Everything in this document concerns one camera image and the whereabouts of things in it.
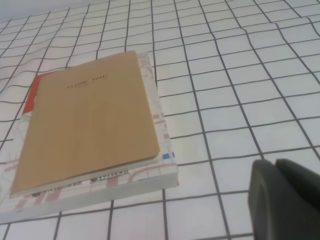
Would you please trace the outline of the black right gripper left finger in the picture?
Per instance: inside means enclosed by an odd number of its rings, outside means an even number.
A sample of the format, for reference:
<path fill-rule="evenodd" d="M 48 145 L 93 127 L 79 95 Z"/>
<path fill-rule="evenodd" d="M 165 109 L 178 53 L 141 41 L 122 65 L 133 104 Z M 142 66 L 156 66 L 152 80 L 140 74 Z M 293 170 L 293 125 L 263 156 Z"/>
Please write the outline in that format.
<path fill-rule="evenodd" d="M 252 165 L 248 206 L 255 240 L 306 240 L 308 205 L 275 165 Z"/>

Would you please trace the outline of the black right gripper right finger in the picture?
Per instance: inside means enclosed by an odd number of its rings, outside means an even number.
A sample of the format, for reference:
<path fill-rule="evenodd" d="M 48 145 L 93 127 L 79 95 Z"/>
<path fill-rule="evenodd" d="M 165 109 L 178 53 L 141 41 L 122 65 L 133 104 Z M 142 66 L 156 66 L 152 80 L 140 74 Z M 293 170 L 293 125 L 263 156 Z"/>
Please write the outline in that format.
<path fill-rule="evenodd" d="M 275 166 L 293 190 L 285 203 L 281 230 L 285 239 L 320 238 L 320 175 L 302 165 L 277 159 Z"/>

